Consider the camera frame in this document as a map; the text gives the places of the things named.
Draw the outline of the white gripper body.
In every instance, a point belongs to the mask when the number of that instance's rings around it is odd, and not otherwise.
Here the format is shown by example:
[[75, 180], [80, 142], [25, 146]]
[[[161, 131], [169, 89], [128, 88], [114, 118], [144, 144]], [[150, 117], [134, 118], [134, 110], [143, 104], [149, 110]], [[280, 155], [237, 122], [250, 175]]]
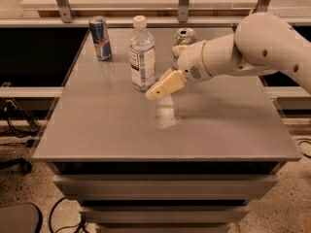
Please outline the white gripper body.
[[188, 81], [198, 83], [211, 79], [211, 75], [204, 64], [204, 47], [206, 41], [200, 41], [189, 45], [184, 49], [177, 61], [178, 69], [181, 70]]

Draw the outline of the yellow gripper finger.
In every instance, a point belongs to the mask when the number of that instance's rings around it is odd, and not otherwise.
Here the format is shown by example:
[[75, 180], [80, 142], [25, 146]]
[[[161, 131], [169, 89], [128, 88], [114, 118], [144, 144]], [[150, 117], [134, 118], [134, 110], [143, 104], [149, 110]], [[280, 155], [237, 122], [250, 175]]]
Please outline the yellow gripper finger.
[[149, 100], [160, 99], [183, 88], [187, 78], [181, 70], [167, 70], [160, 79], [146, 91]]
[[177, 60], [179, 58], [179, 56], [181, 55], [181, 52], [183, 50], [185, 50], [187, 47], [188, 47], [187, 45], [177, 45], [177, 46], [174, 46], [172, 48], [174, 59]]

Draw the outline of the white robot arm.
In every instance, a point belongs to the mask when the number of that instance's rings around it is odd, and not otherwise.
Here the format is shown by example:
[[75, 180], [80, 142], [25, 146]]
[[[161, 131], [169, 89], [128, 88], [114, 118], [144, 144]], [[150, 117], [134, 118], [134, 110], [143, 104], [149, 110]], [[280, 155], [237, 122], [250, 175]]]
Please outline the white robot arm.
[[275, 15], [251, 14], [229, 35], [176, 50], [180, 53], [177, 69], [166, 71], [148, 89], [148, 99], [156, 100], [188, 82], [205, 82], [220, 75], [261, 76], [275, 72], [311, 92], [311, 44]]

